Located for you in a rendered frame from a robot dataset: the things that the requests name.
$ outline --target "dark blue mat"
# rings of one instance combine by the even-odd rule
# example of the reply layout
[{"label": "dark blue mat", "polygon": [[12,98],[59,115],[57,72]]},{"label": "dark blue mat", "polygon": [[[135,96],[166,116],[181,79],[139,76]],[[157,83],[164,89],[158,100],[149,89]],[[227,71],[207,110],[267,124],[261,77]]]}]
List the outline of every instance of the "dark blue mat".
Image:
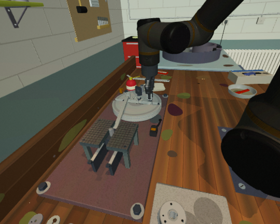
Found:
[{"label": "dark blue mat", "polygon": [[[232,128],[218,127],[221,140],[226,135],[226,133],[229,132],[231,129]],[[280,201],[280,198],[276,198],[276,197],[267,195],[267,194],[263,193],[262,191],[257,190],[254,187],[251,187],[249,184],[247,184],[242,179],[240,179],[239,176],[237,176],[233,172],[233,170],[230,166],[229,166],[229,170],[230,170],[230,174],[231,174],[231,177],[232,177],[232,182],[233,182],[233,185],[234,185],[234,188],[235,188],[235,192],[242,193],[242,194],[247,194],[247,195],[252,195],[252,196],[255,196],[255,197],[270,199],[270,200],[274,200],[274,201]]]}]

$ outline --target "red tool cabinet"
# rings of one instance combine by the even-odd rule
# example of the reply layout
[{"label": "red tool cabinet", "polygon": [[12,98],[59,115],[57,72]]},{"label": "red tool cabinet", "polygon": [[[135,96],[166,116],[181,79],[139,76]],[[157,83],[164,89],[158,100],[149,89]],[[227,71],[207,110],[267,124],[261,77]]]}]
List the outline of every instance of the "red tool cabinet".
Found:
[{"label": "red tool cabinet", "polygon": [[136,56],[136,67],[141,68],[139,62],[138,38],[132,36],[122,40],[124,60],[129,59],[130,56]]}]

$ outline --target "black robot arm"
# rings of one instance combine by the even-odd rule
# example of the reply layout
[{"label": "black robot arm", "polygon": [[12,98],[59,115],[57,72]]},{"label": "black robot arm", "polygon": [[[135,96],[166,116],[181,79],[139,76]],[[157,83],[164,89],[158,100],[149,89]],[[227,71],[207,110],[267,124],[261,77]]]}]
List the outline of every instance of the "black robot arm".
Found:
[{"label": "black robot arm", "polygon": [[159,18],[137,22],[139,62],[145,79],[145,92],[152,100],[155,76],[158,74],[160,50],[171,54],[182,53],[186,48],[203,45],[212,38],[219,24],[243,0],[206,0],[189,21],[161,22]]}]

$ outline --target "bowl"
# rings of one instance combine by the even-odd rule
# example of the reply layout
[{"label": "bowl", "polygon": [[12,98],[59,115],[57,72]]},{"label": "bowl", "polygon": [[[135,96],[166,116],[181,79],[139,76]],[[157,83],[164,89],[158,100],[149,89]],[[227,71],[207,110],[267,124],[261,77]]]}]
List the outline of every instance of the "bowl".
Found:
[{"label": "bowl", "polygon": [[[238,94],[238,93],[235,93],[235,92],[231,91],[233,89],[241,89],[241,90],[249,89],[250,93],[252,93],[252,94],[251,95]],[[246,85],[239,85],[239,84],[234,84],[234,85],[228,86],[228,92],[231,95],[233,95],[237,98],[241,98],[241,99],[249,99],[249,98],[252,98],[253,96],[255,96],[257,94],[256,89],[254,89],[253,87],[246,86]]]}]

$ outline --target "white radiator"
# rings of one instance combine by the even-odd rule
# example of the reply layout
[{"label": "white radiator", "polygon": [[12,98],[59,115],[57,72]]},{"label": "white radiator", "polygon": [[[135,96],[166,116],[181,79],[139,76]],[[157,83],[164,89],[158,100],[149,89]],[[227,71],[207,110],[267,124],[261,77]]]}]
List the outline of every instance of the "white radiator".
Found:
[{"label": "white radiator", "polygon": [[244,70],[262,69],[275,75],[280,65],[280,50],[225,50]]}]

